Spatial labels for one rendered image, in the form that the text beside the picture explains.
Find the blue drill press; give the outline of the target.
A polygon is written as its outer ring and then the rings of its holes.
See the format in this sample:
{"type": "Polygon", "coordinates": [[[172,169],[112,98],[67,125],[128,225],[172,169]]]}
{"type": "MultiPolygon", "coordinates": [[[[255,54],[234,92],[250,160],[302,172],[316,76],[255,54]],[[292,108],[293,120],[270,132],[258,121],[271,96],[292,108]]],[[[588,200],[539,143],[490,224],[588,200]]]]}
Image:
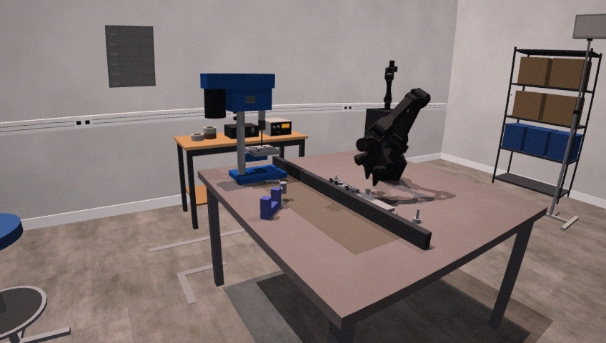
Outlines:
{"type": "Polygon", "coordinates": [[[200,74],[200,84],[204,89],[205,118],[222,119],[226,117],[226,110],[237,112],[234,116],[235,121],[237,117],[237,169],[229,170],[229,176],[240,185],[286,178],[287,172],[273,164],[246,168],[246,162],[281,154],[281,150],[273,146],[262,145],[265,110],[272,110],[275,74],[200,74]],[[258,111],[261,146],[245,147],[246,111],[258,111]]]}

